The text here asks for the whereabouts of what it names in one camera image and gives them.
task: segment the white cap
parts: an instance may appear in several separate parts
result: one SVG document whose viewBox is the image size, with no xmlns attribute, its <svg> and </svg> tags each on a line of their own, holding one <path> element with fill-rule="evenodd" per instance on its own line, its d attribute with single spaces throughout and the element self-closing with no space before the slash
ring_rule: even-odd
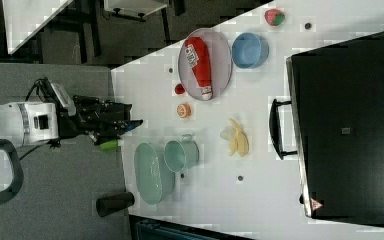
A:
<svg viewBox="0 0 384 240">
<path fill-rule="evenodd" d="M 204 101 L 210 100 L 212 96 L 213 96 L 212 92 L 202 94 L 202 98 L 204 99 Z"/>
</svg>

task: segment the black cup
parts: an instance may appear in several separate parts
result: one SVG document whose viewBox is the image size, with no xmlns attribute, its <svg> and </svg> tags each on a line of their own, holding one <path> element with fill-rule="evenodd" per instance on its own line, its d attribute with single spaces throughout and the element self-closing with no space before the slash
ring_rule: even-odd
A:
<svg viewBox="0 0 384 240">
<path fill-rule="evenodd" d="M 96 211 L 100 217 L 106 217 L 110 214 L 131 207 L 134 203 L 135 197 L 132 193 L 120 193 L 96 200 Z"/>
</svg>

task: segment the red ketchup bottle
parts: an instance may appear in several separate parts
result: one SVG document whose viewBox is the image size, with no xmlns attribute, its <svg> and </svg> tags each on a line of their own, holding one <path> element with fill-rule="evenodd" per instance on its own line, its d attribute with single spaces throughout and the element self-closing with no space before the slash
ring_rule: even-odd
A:
<svg viewBox="0 0 384 240">
<path fill-rule="evenodd" d="M 198 86 L 201 88 L 202 98 L 210 100 L 213 91 L 211 88 L 211 65 L 207 45 L 201 38 L 191 37 L 186 39 L 185 46 L 186 57 L 198 81 Z"/>
</svg>

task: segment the small bowl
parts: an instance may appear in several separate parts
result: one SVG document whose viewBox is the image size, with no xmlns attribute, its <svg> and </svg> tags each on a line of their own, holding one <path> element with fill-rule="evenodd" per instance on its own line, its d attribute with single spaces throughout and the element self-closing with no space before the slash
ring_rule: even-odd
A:
<svg viewBox="0 0 384 240">
<path fill-rule="evenodd" d="M 242 33 L 232 46 L 233 62 L 239 68 L 261 66 L 269 56 L 269 44 L 253 33 Z"/>
</svg>

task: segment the red sticker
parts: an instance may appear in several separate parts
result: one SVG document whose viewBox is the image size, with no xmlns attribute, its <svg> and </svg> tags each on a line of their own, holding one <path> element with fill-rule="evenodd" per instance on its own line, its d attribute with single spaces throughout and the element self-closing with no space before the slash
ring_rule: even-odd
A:
<svg viewBox="0 0 384 240">
<path fill-rule="evenodd" d="M 313 209 L 313 211 L 316 211 L 317 209 L 323 207 L 323 204 L 317 202 L 316 200 L 310 198 L 311 200 L 311 208 Z"/>
</svg>

